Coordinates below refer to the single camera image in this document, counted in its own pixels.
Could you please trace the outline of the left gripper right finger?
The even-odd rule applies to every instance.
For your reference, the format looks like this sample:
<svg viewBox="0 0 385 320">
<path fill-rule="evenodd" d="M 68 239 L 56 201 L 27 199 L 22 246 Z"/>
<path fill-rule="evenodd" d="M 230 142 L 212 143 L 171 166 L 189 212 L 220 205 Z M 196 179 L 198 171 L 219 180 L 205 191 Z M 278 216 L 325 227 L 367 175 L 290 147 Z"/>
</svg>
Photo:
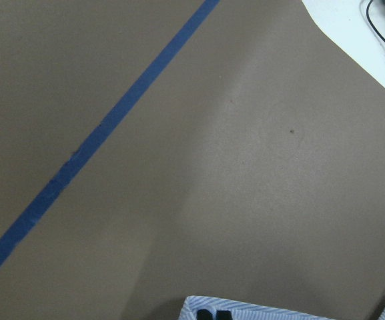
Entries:
<svg viewBox="0 0 385 320">
<path fill-rule="evenodd" d="M 231 312 L 228 310 L 217 310 L 216 320 L 231 320 Z"/>
</svg>

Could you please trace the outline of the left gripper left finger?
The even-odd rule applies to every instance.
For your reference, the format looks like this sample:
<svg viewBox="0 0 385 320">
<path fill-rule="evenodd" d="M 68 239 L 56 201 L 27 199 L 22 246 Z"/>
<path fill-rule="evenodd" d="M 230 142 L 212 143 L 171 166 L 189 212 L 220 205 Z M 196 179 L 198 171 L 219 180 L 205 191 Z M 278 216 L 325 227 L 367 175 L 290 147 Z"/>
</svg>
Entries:
<svg viewBox="0 0 385 320">
<path fill-rule="evenodd" d="M 197 320 L 212 320 L 212 313 L 207 309 L 197 310 Z"/>
</svg>

